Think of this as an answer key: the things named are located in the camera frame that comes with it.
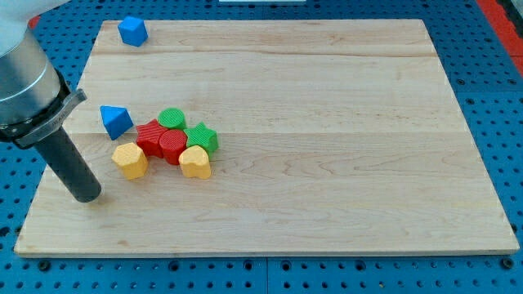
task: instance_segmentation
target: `yellow block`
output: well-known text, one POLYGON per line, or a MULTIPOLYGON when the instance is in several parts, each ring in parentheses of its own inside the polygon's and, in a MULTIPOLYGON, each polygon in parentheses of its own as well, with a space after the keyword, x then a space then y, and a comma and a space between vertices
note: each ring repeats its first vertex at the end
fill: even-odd
POLYGON ((149 166, 144 151, 134 143, 116 147, 111 159, 128 180, 144 176, 149 166))
POLYGON ((178 158, 181 172, 186 177, 197 176, 200 179, 208 179, 211 176, 211 164, 207 152, 200 146, 187 148, 178 158))

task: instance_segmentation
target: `blue pegboard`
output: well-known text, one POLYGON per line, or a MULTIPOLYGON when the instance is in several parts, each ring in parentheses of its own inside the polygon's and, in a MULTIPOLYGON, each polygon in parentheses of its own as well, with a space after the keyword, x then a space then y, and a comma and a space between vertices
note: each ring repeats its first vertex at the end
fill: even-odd
MULTIPOLYGON (((523 80, 472 0, 308 0, 296 6, 75 0, 43 15, 35 34, 51 62, 76 87, 102 20, 127 15, 146 20, 423 19, 512 228, 523 240, 523 80)), ((520 253, 437 258, 21 259, 12 248, 44 167, 34 150, 0 144, 0 292, 523 292, 520 253)))

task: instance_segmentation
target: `plastic shape block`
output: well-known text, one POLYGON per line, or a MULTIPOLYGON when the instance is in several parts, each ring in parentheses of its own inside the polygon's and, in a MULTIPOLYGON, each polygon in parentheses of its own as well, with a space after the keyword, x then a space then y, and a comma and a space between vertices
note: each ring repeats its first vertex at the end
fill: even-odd
POLYGON ((160 148, 165 160, 172 165, 179 165, 178 158, 187 148, 187 135, 182 130, 166 131, 160 138, 160 148))
POLYGON ((127 16, 123 19, 118 25, 118 31, 122 37, 122 42, 136 47, 141 46, 149 37, 145 28, 145 22, 132 16, 127 16))
POLYGON ((128 180, 143 177, 149 166, 144 151, 134 143, 116 147, 111 159, 128 180))
POLYGON ((207 152, 200 146, 192 146, 181 153, 181 172, 185 177, 198 177, 208 179, 211 176, 211 164, 207 152))
POLYGON ((124 107, 100 106, 101 120, 111 140, 118 139, 133 126, 131 116, 124 107))
POLYGON ((163 152, 159 142, 160 137, 168 131, 168 129, 160 126, 158 120, 155 118, 145 125, 136 126, 136 130, 138 131, 136 144, 144 150, 145 156, 163 158, 163 152))
POLYGON ((214 151, 218 149, 218 135, 216 131, 205 127, 203 122, 194 128, 185 129, 187 134, 187 147, 201 146, 212 158, 214 151))
POLYGON ((168 129, 183 130, 186 126, 186 116, 177 108, 164 109, 158 116, 160 125, 168 129))

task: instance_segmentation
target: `blue cube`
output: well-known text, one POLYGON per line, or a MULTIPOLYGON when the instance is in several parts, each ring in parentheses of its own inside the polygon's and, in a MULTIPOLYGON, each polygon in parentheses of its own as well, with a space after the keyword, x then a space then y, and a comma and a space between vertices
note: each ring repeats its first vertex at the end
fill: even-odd
POLYGON ((133 126, 131 116, 124 107, 100 106, 101 120, 111 140, 116 140, 133 126))
POLYGON ((144 20, 132 16, 126 16, 123 19, 118 25, 118 31, 120 31, 124 43, 136 47, 141 46, 149 37, 144 20))

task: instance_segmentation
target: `green star block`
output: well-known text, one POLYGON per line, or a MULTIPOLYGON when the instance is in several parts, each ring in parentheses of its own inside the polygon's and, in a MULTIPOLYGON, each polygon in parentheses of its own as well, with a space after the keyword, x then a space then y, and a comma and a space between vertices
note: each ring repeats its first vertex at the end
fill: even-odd
POLYGON ((187 148, 196 145, 200 146, 207 151, 209 158, 211 158, 214 151, 218 149, 218 136, 216 131, 205 127, 203 122, 194 128, 185 129, 184 132, 187 135, 187 148))
POLYGON ((168 129, 183 130, 186 126, 186 116, 176 108, 164 109, 158 116, 158 123, 168 129))

